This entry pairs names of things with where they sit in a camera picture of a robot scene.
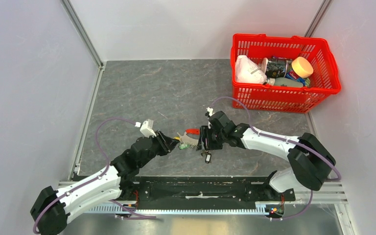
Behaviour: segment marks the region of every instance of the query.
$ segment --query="white connector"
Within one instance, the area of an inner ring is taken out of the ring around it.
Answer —
[[[141,126],[141,133],[145,137],[150,137],[150,136],[156,137],[155,131],[153,130],[153,120],[148,119],[143,122]]]
[[[207,107],[207,112],[208,112],[208,115],[210,115],[211,117],[214,114],[214,109]]]

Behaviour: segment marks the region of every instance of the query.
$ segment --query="gray floor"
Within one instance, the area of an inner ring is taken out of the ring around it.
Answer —
[[[154,128],[170,137],[188,128],[207,124],[205,108],[220,96],[231,96],[229,60],[155,60],[108,62],[100,82],[90,126],[84,143],[79,175],[90,175],[105,164],[95,142],[98,125],[110,117],[143,122],[150,118]],[[229,100],[216,104],[236,124],[247,122],[244,110],[234,109]],[[253,125],[284,135],[309,132],[301,114],[252,111]],[[138,128],[112,121],[100,132],[100,143],[110,159],[120,155],[141,136]],[[175,149],[156,157],[139,175],[253,175],[267,176],[288,166],[287,162],[256,150],[225,146],[205,164],[193,149]]]

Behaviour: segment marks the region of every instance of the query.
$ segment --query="red basket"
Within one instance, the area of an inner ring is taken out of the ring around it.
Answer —
[[[255,63],[272,56],[294,59],[306,58],[313,66],[310,87],[294,88],[235,81],[237,56],[247,55]],[[321,38],[267,37],[265,34],[235,34],[231,48],[233,68],[233,98],[248,109],[307,113],[330,94],[341,91],[338,68],[326,40]],[[233,107],[241,108],[233,101]]]

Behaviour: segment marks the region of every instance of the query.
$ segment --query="white wall panel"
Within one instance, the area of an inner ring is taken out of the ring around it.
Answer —
[[[229,58],[235,33],[303,36],[322,0],[71,0],[104,61]]]
[[[328,40],[342,83],[313,110],[315,127],[342,172],[353,222],[376,234],[376,2],[333,1],[314,37]]]
[[[67,178],[97,66],[57,0],[0,0],[0,235]]]

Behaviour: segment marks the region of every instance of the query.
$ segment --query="gray bottle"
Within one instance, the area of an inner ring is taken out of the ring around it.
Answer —
[[[297,82],[285,77],[278,77],[278,78],[270,78],[267,81],[268,84],[272,86],[280,86],[280,87],[303,87],[304,85],[302,82]]]

